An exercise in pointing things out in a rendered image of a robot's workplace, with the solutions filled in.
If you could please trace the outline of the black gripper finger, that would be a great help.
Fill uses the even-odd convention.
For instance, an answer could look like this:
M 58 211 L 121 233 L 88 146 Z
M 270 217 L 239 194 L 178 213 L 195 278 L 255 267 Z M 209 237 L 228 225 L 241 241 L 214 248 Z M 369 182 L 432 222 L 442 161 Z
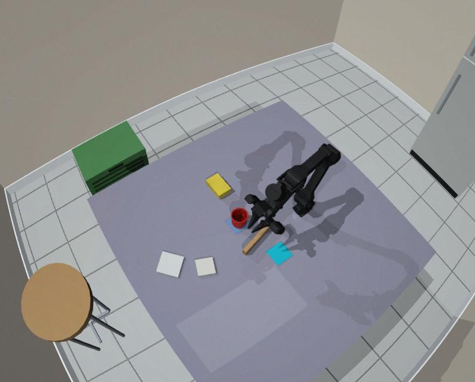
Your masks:
M 252 210 L 252 208 L 251 208 L 251 210 Z M 251 228 L 259 219 L 260 219 L 260 217 L 257 215 L 257 213 L 252 210 L 252 218 L 250 220 L 248 228 Z
M 267 225 L 267 223 L 264 222 L 264 220 L 261 220 L 260 224 L 257 225 L 257 226 L 251 231 L 251 233 L 254 233 L 254 232 L 256 232 L 256 231 L 258 231 L 258 230 L 260 230 L 260 229 L 262 229 L 262 228 L 264 228 L 264 227 L 269 227 L 269 225 Z

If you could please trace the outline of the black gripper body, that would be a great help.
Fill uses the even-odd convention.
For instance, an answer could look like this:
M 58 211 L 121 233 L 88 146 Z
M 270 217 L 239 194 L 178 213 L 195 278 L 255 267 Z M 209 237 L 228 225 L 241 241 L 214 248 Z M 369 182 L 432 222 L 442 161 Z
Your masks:
M 252 194 L 248 194 L 246 197 L 245 197 L 245 200 L 247 201 L 247 203 L 249 204 L 256 204 L 257 201 L 260 201 L 258 199 L 257 196 L 255 195 L 252 195 Z M 275 214 L 283 208 L 283 205 L 278 203 L 277 201 L 273 201 L 273 200 L 269 200 L 268 203 L 270 204 L 270 206 L 273 206 L 274 207 L 274 214 L 272 215 L 271 218 L 269 219 L 265 219 L 264 222 L 267 223 L 267 225 L 270 226 L 270 229 L 273 231 L 273 233 L 275 234 L 282 234 L 284 233 L 285 231 L 285 227 L 281 224 L 281 222 L 279 221 L 275 221 L 273 218 L 275 217 Z

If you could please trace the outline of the pale grey flat square pad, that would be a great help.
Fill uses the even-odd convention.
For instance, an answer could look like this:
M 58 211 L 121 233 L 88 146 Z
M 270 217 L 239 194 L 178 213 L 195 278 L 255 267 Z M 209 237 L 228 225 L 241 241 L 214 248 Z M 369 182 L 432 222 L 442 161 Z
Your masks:
M 177 254 L 162 252 L 156 272 L 178 278 L 184 258 Z

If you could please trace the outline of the yellow rectangular block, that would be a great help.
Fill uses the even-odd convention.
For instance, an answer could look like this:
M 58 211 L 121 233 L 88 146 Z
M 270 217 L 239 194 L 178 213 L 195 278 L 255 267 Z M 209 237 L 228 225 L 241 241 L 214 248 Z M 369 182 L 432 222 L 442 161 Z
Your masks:
M 219 199 L 232 191 L 232 188 L 221 178 L 218 173 L 205 180 L 205 183 Z

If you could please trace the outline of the white flat square tile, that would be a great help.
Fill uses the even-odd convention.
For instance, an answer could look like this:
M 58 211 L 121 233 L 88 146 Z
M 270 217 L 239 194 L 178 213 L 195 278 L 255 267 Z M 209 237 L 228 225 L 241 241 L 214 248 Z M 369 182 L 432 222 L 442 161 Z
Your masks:
M 207 276 L 216 274 L 213 257 L 195 260 L 198 276 Z

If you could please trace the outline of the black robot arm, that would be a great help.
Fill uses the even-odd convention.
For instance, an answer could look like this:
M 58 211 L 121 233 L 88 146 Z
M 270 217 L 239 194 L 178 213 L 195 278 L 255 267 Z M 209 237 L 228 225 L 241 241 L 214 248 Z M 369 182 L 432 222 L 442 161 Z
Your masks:
M 274 214 L 274 207 L 270 206 L 269 200 L 277 201 L 284 205 L 294 195 L 296 206 L 292 207 L 294 211 L 303 217 L 315 204 L 314 191 L 320 184 L 329 166 L 336 164 L 341 158 L 341 152 L 334 148 L 331 144 L 324 144 L 319 147 L 316 153 L 311 155 L 301 165 L 295 165 L 281 174 L 276 180 L 276 184 L 272 183 L 265 190 L 266 198 L 257 201 L 252 210 L 262 218 L 269 219 Z M 313 175 L 304 187 L 307 177 L 311 172 Z M 303 189 L 302 189 L 303 188 Z

